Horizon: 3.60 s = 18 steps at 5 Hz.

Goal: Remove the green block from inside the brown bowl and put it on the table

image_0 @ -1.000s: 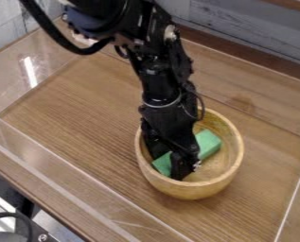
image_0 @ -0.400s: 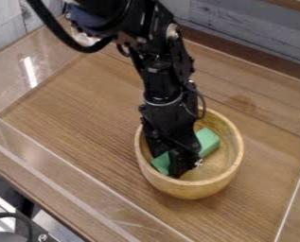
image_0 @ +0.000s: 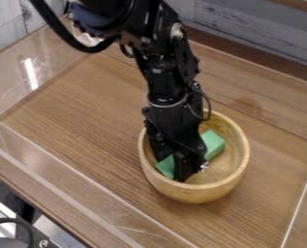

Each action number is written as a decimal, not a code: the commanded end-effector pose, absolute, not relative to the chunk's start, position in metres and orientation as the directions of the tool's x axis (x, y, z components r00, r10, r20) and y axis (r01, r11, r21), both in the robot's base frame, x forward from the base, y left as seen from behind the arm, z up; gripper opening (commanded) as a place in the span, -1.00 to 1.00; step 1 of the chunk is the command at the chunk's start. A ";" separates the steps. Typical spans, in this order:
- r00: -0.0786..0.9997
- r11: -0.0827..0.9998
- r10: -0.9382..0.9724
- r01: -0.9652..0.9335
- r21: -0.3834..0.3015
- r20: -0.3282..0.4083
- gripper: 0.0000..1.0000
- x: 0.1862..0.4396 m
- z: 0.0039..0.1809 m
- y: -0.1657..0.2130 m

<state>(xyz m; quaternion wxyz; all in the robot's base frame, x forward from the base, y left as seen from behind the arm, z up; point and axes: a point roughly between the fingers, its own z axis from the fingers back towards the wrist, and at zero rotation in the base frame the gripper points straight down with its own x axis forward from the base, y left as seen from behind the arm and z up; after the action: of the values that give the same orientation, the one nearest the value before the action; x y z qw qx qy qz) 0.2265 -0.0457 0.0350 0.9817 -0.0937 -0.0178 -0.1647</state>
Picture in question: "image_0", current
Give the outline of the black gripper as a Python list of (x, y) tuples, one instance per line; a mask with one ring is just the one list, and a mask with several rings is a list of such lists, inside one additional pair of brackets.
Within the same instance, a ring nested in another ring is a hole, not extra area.
[(161, 161), (173, 157), (173, 179), (184, 182), (205, 163), (206, 147), (198, 135), (202, 120), (202, 102), (198, 96), (169, 106), (142, 108), (145, 128), (153, 157)]

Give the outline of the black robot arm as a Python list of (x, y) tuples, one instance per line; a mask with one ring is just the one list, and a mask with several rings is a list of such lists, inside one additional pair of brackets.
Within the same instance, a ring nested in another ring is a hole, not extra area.
[(80, 31), (113, 38), (134, 59), (148, 84), (142, 115), (153, 156), (172, 159), (173, 179), (186, 180), (205, 162), (197, 128), (210, 105), (196, 82), (198, 60), (176, 11), (162, 0), (74, 0), (68, 13)]

